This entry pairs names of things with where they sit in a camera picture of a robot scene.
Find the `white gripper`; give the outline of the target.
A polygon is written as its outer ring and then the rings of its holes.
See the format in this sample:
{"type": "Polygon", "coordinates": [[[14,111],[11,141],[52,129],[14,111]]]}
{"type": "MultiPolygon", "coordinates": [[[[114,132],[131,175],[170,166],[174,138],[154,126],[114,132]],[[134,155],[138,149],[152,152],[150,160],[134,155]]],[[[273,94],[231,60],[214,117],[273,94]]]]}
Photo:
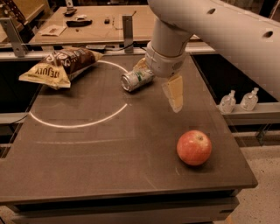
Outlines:
{"type": "Polygon", "coordinates": [[[149,68],[157,77],[171,77],[162,84],[162,89],[175,113],[178,113],[183,108],[183,79],[177,73],[181,70],[185,58],[186,52],[176,57],[165,57],[156,52],[151,42],[149,42],[145,58],[140,59],[133,67],[136,71],[149,68]]]}

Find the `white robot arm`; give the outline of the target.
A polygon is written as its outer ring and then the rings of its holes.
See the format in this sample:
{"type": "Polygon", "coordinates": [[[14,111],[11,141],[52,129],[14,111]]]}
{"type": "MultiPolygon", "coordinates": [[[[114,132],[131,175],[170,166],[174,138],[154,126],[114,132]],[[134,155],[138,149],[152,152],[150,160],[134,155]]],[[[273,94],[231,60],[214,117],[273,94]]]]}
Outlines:
{"type": "Polygon", "coordinates": [[[145,65],[161,78],[181,70],[196,35],[280,101],[280,23],[221,0],[147,0],[156,16],[145,65]]]}

